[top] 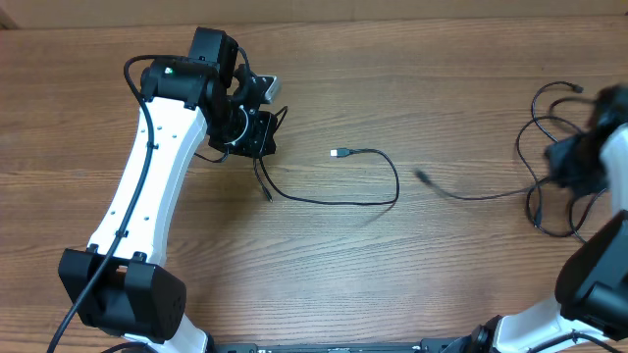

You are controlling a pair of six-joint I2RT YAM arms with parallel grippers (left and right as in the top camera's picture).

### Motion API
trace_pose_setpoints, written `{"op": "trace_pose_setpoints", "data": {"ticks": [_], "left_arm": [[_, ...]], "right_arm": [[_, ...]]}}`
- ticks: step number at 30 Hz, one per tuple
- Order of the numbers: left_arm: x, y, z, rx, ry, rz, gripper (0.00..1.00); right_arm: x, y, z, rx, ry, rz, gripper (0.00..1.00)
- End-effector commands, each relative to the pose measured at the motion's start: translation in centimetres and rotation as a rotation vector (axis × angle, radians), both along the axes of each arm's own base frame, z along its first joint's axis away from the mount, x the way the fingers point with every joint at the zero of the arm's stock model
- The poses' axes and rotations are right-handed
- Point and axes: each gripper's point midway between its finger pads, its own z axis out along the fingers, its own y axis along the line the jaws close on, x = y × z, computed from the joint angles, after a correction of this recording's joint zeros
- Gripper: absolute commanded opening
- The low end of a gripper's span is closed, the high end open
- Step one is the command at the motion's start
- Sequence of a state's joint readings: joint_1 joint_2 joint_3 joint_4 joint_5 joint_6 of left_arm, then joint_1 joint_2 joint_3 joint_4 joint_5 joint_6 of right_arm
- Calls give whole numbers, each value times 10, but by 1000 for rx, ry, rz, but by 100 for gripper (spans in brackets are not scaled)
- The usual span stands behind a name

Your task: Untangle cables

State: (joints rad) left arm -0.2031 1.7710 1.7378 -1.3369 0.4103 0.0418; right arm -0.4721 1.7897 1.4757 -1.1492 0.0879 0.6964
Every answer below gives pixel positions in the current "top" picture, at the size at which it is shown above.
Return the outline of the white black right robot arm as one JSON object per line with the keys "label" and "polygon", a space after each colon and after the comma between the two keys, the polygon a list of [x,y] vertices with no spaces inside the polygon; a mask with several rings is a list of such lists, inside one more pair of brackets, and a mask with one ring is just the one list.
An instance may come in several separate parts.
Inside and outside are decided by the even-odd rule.
{"label": "white black right robot arm", "polygon": [[591,342],[611,351],[627,336],[627,87],[602,89],[585,131],[545,151],[552,182],[579,198],[604,190],[612,217],[565,263],[553,297],[495,317],[450,344],[457,352],[558,352]]}

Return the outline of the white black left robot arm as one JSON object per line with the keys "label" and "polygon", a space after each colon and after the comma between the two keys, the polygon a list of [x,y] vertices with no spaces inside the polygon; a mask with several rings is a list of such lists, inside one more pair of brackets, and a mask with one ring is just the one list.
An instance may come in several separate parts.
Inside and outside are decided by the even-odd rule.
{"label": "white black left robot arm", "polygon": [[276,150],[267,111],[278,81],[255,74],[225,32],[200,27],[185,56],[148,55],[129,88],[139,105],[131,153],[107,214],[58,274],[70,317],[150,352],[211,352],[209,333],[185,315],[185,284],[165,268],[168,232],[189,164],[202,142],[225,157]]}

